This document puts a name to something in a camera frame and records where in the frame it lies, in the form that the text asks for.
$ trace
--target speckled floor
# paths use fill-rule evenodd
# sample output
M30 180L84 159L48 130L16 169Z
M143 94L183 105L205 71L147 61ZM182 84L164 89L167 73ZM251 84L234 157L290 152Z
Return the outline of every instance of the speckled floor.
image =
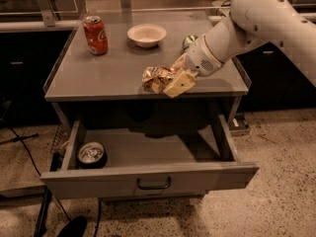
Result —
M87 0L87 5L111 9L115 8L113 1ZM201 6L211 1L196 0ZM141 8L144 2L138 3ZM245 117L251 131L234 137L238 155L241 161L260 166L245 190L210 192L204 197L102 202L97 236L315 236L316 109L246 113ZM48 170L57 125L16 131L21 136L39 134L26 144L39 171ZM12 135L10 130L0 129L0 141ZM0 155L0 191L42 184L21 143L0 145ZM40 203L40 197L0 202L0 236L34 236ZM93 236L98 200L68 199L61 203L70 218L87 218L84 236ZM67 222L53 198L44 236L57 236Z

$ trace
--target gray tabletop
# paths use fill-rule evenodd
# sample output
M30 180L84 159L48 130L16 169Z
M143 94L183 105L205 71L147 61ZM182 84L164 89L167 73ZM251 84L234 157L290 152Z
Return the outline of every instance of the gray tabletop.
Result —
M145 92L142 73L148 66L172 65L182 54L188 35L201 35L211 27L204 11L154 11L108 13L99 15L106 25L109 52L89 52L80 26L55 74L45 98L50 102L100 101L139 98L168 98ZM164 27L167 36L158 46L143 49L128 39L127 31L138 24ZM239 96L248 92L243 79L230 60L223 69L182 96Z

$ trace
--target crumpled foil wrapper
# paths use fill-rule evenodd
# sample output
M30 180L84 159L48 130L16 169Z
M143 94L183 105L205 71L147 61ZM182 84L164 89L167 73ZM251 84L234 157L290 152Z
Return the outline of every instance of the crumpled foil wrapper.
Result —
M163 90L171 83L178 69L162 66L147 67L142 76L142 86L145 91L162 94Z

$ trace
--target black cabinet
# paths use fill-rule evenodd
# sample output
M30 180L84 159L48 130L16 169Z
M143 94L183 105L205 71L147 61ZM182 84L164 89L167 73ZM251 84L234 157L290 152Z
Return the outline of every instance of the black cabinet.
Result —
M316 107L316 88L273 44L237 58L252 80L239 111Z
M11 102L4 116L11 125L58 122L42 87L70 33L0 34L0 102Z

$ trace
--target drawer handle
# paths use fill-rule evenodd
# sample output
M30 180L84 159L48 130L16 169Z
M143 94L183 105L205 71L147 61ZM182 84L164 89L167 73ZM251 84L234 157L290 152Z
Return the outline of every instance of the drawer handle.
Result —
M137 179L137 187L140 190L165 190L168 189L171 186L171 177L168 177L167 183L164 186L141 186L140 185L140 179Z

